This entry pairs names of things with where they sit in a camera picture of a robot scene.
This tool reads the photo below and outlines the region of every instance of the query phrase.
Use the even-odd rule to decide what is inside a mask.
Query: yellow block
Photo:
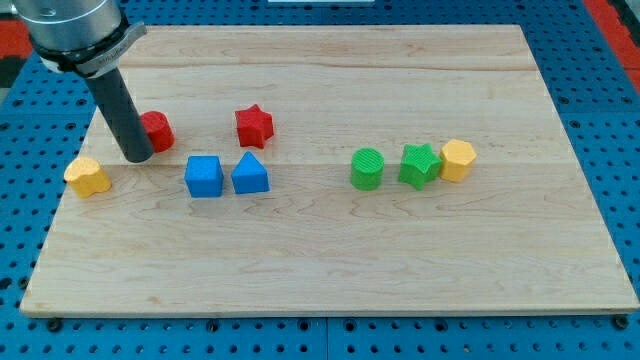
[[[111,180],[100,163],[89,157],[78,157],[67,166],[64,180],[81,198],[111,189]]]
[[[476,161],[475,150],[470,143],[453,139],[440,150],[440,178],[447,181],[460,182],[471,173]]]

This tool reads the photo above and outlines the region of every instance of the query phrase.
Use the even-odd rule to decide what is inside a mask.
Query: green block
[[[384,158],[377,150],[364,148],[351,158],[351,184],[358,190],[375,190],[382,182]]]
[[[442,160],[433,153],[431,144],[404,146],[398,181],[422,190],[424,184],[433,181],[440,171]]]

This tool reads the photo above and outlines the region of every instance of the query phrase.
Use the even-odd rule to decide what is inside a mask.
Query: red surface
[[[175,142],[167,117],[159,111],[149,111],[140,115],[142,126],[153,144],[154,152],[168,150]]]
[[[0,21],[0,58],[18,56],[26,59],[32,50],[27,27],[22,21]]]
[[[238,140],[240,146],[255,146],[264,149],[266,141],[273,136],[273,117],[253,105],[236,111]]]
[[[584,0],[600,31],[627,71],[637,91],[640,91],[640,49],[631,40],[631,34],[622,22],[618,11],[607,0]]]

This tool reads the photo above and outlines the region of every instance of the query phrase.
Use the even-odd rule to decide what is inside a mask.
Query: blue cube
[[[267,169],[249,151],[244,154],[238,166],[233,169],[231,180],[236,194],[269,191]]]
[[[189,156],[184,181],[194,198],[222,195],[222,166],[217,156]]]

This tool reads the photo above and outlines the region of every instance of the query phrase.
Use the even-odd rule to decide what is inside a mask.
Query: toy block
[[[271,114],[262,111],[258,105],[236,111],[236,122],[238,140],[242,147],[264,149],[266,141],[274,134]]]
[[[184,174],[189,193],[194,198],[222,196],[224,175],[217,156],[189,156]]]
[[[452,182],[464,180],[471,173],[477,157],[471,143],[456,139],[449,141],[440,150],[440,178]]]
[[[236,194],[249,194],[269,191],[269,176],[267,169],[249,151],[231,173],[233,188]]]
[[[99,162],[88,157],[78,157],[67,166],[64,180],[81,198],[111,189],[111,180]]]
[[[168,150],[175,142],[167,117],[159,111],[149,111],[140,115],[142,126],[153,144],[156,153]]]
[[[433,181],[442,160],[433,153],[431,144],[404,146],[404,153],[400,162],[398,181],[411,184],[416,190],[422,190],[424,184]]]
[[[358,190],[371,191],[380,186],[384,158],[375,149],[356,151],[351,158],[351,184]]]

